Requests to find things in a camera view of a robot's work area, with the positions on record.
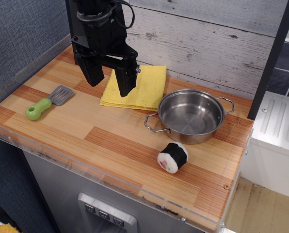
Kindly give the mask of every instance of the yellow object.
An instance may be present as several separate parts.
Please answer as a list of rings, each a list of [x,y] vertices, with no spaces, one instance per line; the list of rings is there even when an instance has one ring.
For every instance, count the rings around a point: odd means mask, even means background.
[[[18,233],[18,231],[8,223],[7,225],[0,225],[0,233]]]
[[[167,66],[141,66],[137,84],[130,93],[120,96],[115,71],[112,70],[100,105],[157,111],[163,98]]]

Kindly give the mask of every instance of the spatula head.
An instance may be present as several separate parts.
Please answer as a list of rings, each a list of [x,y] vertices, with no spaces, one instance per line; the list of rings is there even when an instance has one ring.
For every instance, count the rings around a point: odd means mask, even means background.
[[[71,94],[71,89],[60,85],[48,96],[48,98],[52,101],[52,103],[60,106],[67,100],[69,96],[71,96]]]

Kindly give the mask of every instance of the screw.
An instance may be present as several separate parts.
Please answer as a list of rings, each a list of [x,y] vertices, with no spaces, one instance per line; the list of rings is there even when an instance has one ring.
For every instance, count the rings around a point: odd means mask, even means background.
[[[223,188],[225,189],[225,190],[230,190],[230,186],[228,185],[228,184],[225,184],[224,186],[223,186]]]

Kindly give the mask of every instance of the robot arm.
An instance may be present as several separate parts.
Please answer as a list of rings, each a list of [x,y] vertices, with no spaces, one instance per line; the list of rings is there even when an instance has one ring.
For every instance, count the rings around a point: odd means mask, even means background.
[[[136,86],[137,51],[125,42],[126,29],[134,22],[132,7],[123,0],[69,1],[69,24],[75,58],[91,86],[104,79],[102,66],[115,70],[122,97]],[[133,13],[130,26],[125,25],[122,4]]]

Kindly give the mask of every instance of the cable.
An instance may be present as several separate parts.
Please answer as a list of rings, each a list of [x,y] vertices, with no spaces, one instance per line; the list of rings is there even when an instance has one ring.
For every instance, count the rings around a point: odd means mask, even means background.
[[[115,22],[116,22],[119,26],[121,26],[122,28],[125,28],[125,29],[131,28],[131,27],[133,26],[133,24],[134,24],[134,21],[135,21],[135,13],[134,13],[134,10],[133,10],[132,6],[131,6],[129,3],[123,1],[123,0],[112,0],[112,1],[113,1],[113,2],[116,2],[116,3],[120,3],[120,4],[123,4],[123,5],[126,5],[126,6],[128,6],[128,7],[131,9],[131,12],[133,13],[133,17],[132,17],[131,23],[130,23],[130,25],[129,25],[128,27],[125,26],[125,25],[123,25],[122,23],[120,23],[120,22],[117,20],[116,17],[112,17],[112,18],[115,20]]]

